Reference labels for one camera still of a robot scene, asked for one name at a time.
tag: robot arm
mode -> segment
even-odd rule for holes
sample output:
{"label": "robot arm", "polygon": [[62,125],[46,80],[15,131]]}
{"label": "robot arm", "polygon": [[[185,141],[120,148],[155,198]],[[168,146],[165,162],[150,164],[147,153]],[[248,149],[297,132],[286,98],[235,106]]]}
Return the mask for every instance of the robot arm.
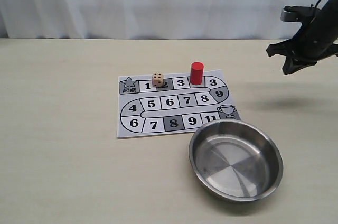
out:
{"label": "robot arm", "polygon": [[330,56],[338,56],[338,44],[333,43],[338,38],[338,0],[328,0],[321,10],[316,6],[285,6],[281,20],[302,23],[291,39],[267,48],[269,57],[275,54],[286,57],[284,75],[314,66]]}

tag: trophy symbol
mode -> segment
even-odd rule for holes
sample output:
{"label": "trophy symbol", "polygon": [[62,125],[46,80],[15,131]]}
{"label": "trophy symbol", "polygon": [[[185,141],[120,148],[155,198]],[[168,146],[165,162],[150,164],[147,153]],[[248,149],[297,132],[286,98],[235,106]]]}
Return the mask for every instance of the trophy symbol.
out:
{"label": "trophy symbol", "polygon": [[236,108],[231,104],[225,104],[218,107],[217,110],[226,114],[226,118],[234,118],[234,115],[232,115],[232,113],[236,111]]}

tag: board game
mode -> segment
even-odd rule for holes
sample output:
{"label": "board game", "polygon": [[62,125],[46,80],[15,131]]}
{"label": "board game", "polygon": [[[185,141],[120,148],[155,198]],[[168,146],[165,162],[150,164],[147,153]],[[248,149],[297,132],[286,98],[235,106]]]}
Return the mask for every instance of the board game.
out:
{"label": "board game", "polygon": [[204,72],[200,85],[190,84],[189,73],[165,74],[159,88],[151,78],[118,78],[117,138],[194,132],[212,120],[240,120],[221,70]]}

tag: metal bowl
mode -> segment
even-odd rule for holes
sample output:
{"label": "metal bowl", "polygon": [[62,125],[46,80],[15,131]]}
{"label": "metal bowl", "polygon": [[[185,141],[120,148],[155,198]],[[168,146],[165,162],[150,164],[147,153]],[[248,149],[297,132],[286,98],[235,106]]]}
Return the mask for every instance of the metal bowl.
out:
{"label": "metal bowl", "polygon": [[218,119],[201,126],[191,138],[189,159],[204,188],[230,202],[266,198],[283,176],[274,142],[240,120]]}

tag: red cylinder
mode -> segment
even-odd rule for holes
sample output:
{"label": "red cylinder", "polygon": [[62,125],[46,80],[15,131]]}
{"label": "red cylinder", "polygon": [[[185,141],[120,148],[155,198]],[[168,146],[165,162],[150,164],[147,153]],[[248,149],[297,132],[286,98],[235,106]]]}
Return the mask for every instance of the red cylinder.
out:
{"label": "red cylinder", "polygon": [[190,83],[192,85],[200,85],[203,78],[204,65],[200,62],[194,62],[191,64],[190,70]]}

